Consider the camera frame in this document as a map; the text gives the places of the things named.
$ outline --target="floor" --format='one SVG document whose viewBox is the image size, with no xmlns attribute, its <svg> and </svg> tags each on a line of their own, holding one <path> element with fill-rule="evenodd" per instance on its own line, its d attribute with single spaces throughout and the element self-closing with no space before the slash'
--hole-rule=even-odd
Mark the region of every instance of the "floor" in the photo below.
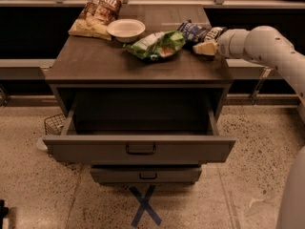
<svg viewBox="0 0 305 229">
<path fill-rule="evenodd" d="M 225 106 L 219 131 L 237 142 L 225 163 L 203 166 L 196 184 L 100 185 L 88 166 L 58 163 L 36 147 L 44 119 L 57 114 L 51 101 L 12 99 L 0 108 L 5 229 L 272 229 L 289 168 L 305 145 L 295 106 Z"/>
</svg>

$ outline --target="blue x mark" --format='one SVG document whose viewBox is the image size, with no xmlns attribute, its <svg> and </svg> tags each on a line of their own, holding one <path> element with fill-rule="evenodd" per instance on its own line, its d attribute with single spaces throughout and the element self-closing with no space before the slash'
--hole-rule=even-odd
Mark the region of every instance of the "blue x mark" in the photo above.
<svg viewBox="0 0 305 229">
<path fill-rule="evenodd" d="M 132 226 L 133 227 L 137 227 L 138 223 L 140 222 L 144 211 L 147 211 L 147 213 L 152 217 L 153 221 L 157 224 L 160 225 L 162 219 L 156 214 L 156 212 L 153 210 L 153 208 L 151 207 L 151 205 L 149 204 L 149 201 L 151 199 L 151 196 L 153 194 L 153 190 L 154 190 L 153 185 L 150 185 L 148 191 L 146 192 L 145 196 L 142 198 L 142 195 L 140 194 L 139 191 L 137 191 L 137 189 L 135 187 L 131 187 L 130 190 L 131 192 L 134 194 L 134 196 L 136 197 L 136 199 L 139 201 L 140 203 L 140 207 L 138 208 L 136 215 L 132 221 Z"/>
</svg>

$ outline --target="tile floor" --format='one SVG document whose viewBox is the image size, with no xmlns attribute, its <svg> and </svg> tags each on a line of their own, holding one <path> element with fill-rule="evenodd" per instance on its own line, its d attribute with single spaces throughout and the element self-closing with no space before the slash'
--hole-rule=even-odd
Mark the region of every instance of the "tile floor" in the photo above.
<svg viewBox="0 0 305 229">
<path fill-rule="evenodd" d="M 305 145 L 295 106 L 225 106 L 219 131 L 237 139 L 226 163 L 203 166 L 195 185 L 155 184 L 136 221 L 141 208 L 131 188 L 142 201 L 153 184 L 99 185 L 88 166 L 56 162 L 36 141 L 44 119 L 60 109 L 21 102 L 0 108 L 5 229 L 272 229 L 289 168 Z"/>
</svg>

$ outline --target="closed drawer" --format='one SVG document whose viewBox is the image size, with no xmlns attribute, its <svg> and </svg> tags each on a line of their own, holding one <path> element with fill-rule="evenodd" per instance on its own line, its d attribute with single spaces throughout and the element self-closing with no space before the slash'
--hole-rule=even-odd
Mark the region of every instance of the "closed drawer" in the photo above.
<svg viewBox="0 0 305 229">
<path fill-rule="evenodd" d="M 62 134 L 43 140 L 57 161 L 90 165 L 224 162 L 235 143 L 201 89 L 83 91 Z"/>
<path fill-rule="evenodd" d="M 95 182 L 196 182 L 201 175 L 200 166 L 92 166 Z"/>
</svg>

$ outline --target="bowl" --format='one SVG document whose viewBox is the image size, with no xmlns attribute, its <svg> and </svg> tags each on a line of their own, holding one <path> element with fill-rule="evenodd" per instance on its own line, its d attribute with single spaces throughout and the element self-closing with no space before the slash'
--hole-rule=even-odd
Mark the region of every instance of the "bowl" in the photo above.
<svg viewBox="0 0 305 229">
<path fill-rule="evenodd" d="M 145 25 L 135 19 L 118 19 L 111 22 L 107 27 L 107 32 L 124 43 L 135 41 L 145 30 Z"/>
</svg>

